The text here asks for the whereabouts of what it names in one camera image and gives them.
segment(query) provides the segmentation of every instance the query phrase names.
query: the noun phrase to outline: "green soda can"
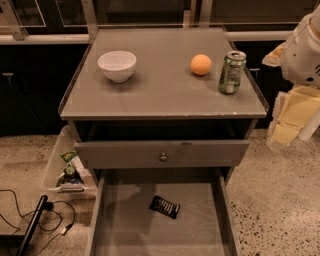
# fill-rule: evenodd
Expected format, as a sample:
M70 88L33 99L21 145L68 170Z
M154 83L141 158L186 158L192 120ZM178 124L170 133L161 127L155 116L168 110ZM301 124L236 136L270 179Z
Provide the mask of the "green soda can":
M219 90L222 93L233 94L240 86L243 69L247 62L247 55L241 51L230 51L224 58Z

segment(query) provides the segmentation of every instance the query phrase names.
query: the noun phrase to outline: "orange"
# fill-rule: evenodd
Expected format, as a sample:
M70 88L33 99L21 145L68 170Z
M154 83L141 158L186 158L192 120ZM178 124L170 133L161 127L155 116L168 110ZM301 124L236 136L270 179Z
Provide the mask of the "orange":
M206 75L211 68L211 59L207 55L197 54L192 58L190 68L196 75Z

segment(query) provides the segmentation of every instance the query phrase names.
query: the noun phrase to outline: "open drawer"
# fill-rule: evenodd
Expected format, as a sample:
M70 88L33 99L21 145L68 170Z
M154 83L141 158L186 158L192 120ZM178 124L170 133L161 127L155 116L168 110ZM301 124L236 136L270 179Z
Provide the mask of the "open drawer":
M86 256L240 255L219 168L105 170ZM176 219L149 208L179 204Z
M247 140L92 141L74 147L85 168L171 168L238 165Z

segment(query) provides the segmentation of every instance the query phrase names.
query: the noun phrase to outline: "electrical cable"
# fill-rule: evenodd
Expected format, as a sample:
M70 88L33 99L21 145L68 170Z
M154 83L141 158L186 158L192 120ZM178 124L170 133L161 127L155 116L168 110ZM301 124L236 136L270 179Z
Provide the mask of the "electrical cable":
M18 212L18 214L19 214L19 216L20 216L21 218L25 218L26 216L28 216L28 215L30 215L31 213L34 213L34 212L35 212L35 211L31 211L31 212L28 212L27 214L21 214L16 193L15 193L13 190L11 190L11 189L0 189L0 192L11 192L11 193L13 194L14 199L15 199L15 204L16 204L17 212ZM68 205L68 206L72 209L73 218L72 218L71 223L69 223L67 226L65 226L61 232L59 232L59 233L57 233L55 236L53 236L53 237L47 242L47 244L42 247L42 249L41 249L39 252L37 252L36 254L34 254L34 256L37 256L37 255L39 255L40 253L42 253L42 252L48 247L48 245L49 245L54 239L56 239L59 235L61 235L61 236L66 235L66 233L72 228L72 226L73 226L73 224L74 224L74 222L75 222L75 219L76 219L76 211L75 211L74 207L73 207L70 203L68 203L68 202L66 202L66 201L62 201L62 200L55 201L55 202L48 202L48 203L50 204L50 209L44 209L44 210L46 210L46 211L48 211L48 212L53 212L54 214L56 214L56 215L59 217L59 223L58 223L54 228L51 228L51 229L44 228L43 225L41 225L40 223L38 223L38 226L39 226L39 228L40 228L41 230L46 231L46 232L54 232L54 231L57 230L57 229L59 228L59 226L61 225L61 223L62 223L62 221L63 221L63 217L62 217L62 215L61 215L60 213L58 213L57 211L54 211L54 210L51 209L54 204L64 203L64 204ZM16 232L18 232L19 230L21 230L19 227L16 227L16 226L12 225L11 223L9 223L9 222L3 217L2 214L0 214L0 217L1 217L9 226L11 226L11 227L13 227L14 229L16 229L16 231L14 231L14 232L12 233L12 235L14 235Z

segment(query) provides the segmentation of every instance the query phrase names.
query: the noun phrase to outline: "terrazzo floor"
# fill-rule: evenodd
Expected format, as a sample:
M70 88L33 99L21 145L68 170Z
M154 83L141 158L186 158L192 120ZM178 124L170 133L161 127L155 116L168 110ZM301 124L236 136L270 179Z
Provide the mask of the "terrazzo floor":
M42 178L57 136L0 138L0 190L12 189L22 213L32 211L43 192ZM280 152L266 146L267 130L254 130L250 147L227 186L240 247L244 256L320 255L320 132L308 143L295 140ZM19 217L11 192L0 192L0 214L16 226ZM60 198L50 195L50 201ZM69 201L76 220L65 236L58 236L39 255L83 255L94 200ZM63 203L55 208L63 216L53 232L37 228L26 255L36 255L72 220ZM45 213L43 225L58 221ZM0 219L0 232L14 229ZM14 254L1 243L0 255Z

